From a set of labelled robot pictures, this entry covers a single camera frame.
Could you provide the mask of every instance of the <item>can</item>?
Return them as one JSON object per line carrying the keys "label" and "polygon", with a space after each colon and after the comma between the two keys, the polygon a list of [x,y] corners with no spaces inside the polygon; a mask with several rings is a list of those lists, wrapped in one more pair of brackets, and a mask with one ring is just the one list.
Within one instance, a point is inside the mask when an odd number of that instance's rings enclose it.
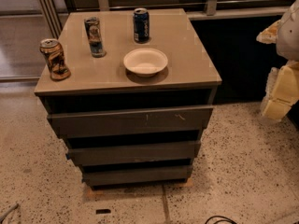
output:
{"label": "can", "polygon": [[44,55],[51,79],[63,80],[71,75],[70,70],[64,62],[63,46],[57,39],[43,39],[40,42],[39,50]]}
{"label": "can", "polygon": [[106,52],[101,36],[100,20],[96,17],[90,17],[84,20],[84,26],[92,56],[97,58],[105,56]]}
{"label": "can", "polygon": [[134,41],[146,43],[150,40],[150,14],[143,8],[136,8],[133,15]]}

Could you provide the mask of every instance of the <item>drawer front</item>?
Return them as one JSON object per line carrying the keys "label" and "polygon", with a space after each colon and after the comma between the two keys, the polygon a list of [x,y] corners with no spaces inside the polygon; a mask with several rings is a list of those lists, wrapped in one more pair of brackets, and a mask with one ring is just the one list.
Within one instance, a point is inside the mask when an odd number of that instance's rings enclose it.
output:
{"label": "drawer front", "polygon": [[68,157],[76,166],[129,162],[193,159],[199,144],[193,141],[148,145],[70,149]]}
{"label": "drawer front", "polygon": [[160,133],[206,128],[212,106],[184,106],[48,115],[60,138]]}
{"label": "drawer front", "polygon": [[82,181],[89,186],[104,186],[152,181],[187,179],[191,176],[192,166],[174,166],[121,171],[108,171],[84,174]]}

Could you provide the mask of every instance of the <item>terrazzo floor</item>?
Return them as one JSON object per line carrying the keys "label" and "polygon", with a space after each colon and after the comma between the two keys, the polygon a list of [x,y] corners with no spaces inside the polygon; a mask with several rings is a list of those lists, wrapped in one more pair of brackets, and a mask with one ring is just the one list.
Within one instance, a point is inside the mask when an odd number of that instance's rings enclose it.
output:
{"label": "terrazzo floor", "polygon": [[259,103],[215,106],[186,184],[92,191],[65,158],[34,87],[0,84],[0,216],[20,205],[3,223],[299,221],[299,132],[287,118],[261,124]]}

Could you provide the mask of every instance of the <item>white bowl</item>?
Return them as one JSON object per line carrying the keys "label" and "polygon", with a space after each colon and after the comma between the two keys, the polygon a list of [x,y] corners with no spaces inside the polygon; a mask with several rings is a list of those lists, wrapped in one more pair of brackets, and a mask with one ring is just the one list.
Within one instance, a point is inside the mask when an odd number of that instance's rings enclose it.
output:
{"label": "white bowl", "polygon": [[140,77],[151,77],[166,68],[168,59],[157,49],[134,49],[125,55],[123,64]]}

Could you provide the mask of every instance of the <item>black cable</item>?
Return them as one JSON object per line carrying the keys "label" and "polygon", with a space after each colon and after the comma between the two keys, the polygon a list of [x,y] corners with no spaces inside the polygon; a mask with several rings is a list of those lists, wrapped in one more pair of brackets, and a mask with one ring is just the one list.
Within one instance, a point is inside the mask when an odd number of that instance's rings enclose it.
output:
{"label": "black cable", "polygon": [[231,223],[231,224],[236,224],[236,222],[234,222],[234,221],[231,220],[230,218],[228,218],[228,217],[224,217],[224,216],[218,216],[218,215],[213,216],[213,217],[210,217],[210,218],[206,221],[205,224],[208,224],[208,222],[209,222],[211,219],[213,219],[213,218],[221,218],[221,220],[217,220],[217,221],[214,222],[213,224],[218,224],[218,223],[220,223],[220,222],[222,222],[222,221],[226,221],[226,222]]}

